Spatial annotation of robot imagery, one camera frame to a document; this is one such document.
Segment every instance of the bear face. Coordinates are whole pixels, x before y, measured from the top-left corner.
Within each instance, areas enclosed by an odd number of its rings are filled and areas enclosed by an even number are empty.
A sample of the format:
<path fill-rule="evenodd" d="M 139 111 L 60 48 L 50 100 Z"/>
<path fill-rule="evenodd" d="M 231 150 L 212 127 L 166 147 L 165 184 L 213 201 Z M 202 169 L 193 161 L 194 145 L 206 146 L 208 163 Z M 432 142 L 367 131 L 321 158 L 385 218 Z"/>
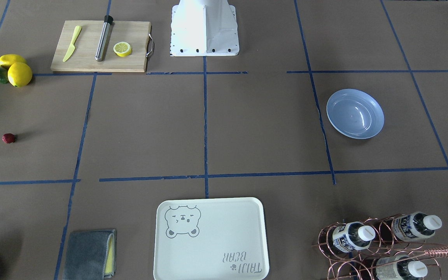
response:
<path fill-rule="evenodd" d="M 172 206 L 165 212 L 165 220 L 167 221 L 168 238 L 174 238 L 178 234 L 188 234 L 191 237 L 196 237 L 200 233 L 198 228 L 198 221 L 201 217 L 201 212 L 196 205 L 193 208 L 188 206 L 178 206 L 173 209 Z"/>

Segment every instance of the water bottle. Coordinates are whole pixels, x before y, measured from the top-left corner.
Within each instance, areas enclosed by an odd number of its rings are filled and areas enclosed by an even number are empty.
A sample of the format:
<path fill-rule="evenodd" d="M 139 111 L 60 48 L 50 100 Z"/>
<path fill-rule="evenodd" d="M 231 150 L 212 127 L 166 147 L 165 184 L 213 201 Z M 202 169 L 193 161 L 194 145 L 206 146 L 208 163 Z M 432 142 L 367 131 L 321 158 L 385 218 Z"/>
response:
<path fill-rule="evenodd" d="M 328 234 L 328 243 L 333 253 L 346 254 L 368 248 L 375 237 L 373 227 L 365 226 L 361 222 L 352 222 L 335 227 Z"/>
<path fill-rule="evenodd" d="M 392 241 L 393 235 L 400 241 L 419 241 L 434 236 L 435 230 L 442 227 L 441 219 L 436 215 L 415 212 L 396 217 L 390 224 L 380 225 L 380 236 L 384 242 Z"/>
<path fill-rule="evenodd" d="M 382 257 L 373 261 L 363 262 L 367 268 L 375 266 L 369 271 L 375 280 L 422 280 L 428 275 L 428 268 L 420 261 L 409 259 L 408 255 L 395 255 L 393 257 Z M 370 280 L 368 270 L 361 269 L 362 280 Z"/>

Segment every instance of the red berry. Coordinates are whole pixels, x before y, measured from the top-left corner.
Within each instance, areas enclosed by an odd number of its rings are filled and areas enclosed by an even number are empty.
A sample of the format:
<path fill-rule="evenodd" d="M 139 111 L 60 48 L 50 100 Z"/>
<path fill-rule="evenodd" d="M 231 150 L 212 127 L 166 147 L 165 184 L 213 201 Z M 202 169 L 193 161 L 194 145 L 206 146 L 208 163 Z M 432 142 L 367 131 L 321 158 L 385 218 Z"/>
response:
<path fill-rule="evenodd" d="M 10 144 L 16 141 L 16 136 L 11 133 L 6 133 L 5 135 L 3 135 L 2 140 L 6 144 Z"/>

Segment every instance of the blue bowl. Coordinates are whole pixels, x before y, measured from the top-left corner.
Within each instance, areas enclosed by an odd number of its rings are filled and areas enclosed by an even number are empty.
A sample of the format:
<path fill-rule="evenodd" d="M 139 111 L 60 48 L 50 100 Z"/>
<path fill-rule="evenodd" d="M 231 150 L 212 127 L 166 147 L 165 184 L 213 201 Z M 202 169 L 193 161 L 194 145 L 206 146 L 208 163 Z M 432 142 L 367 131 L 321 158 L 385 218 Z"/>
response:
<path fill-rule="evenodd" d="M 360 90 L 335 92 L 326 105 L 327 118 L 341 134 L 355 139 L 368 139 L 383 128 L 385 116 L 378 102 Z"/>

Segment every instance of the cutting board handle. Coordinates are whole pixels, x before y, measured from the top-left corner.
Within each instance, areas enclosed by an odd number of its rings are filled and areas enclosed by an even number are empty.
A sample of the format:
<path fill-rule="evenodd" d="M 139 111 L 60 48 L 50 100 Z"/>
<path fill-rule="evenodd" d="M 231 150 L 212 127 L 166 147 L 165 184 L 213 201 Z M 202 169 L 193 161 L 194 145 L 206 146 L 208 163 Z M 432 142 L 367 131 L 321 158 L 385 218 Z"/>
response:
<path fill-rule="evenodd" d="M 148 37 L 150 37 L 150 39 L 148 40 L 148 45 L 150 44 L 150 41 L 151 41 L 151 50 L 146 53 L 146 58 L 151 57 L 151 55 L 153 55 L 153 51 L 155 50 L 155 41 L 153 41 L 153 38 L 151 37 L 151 33 L 148 33 Z"/>

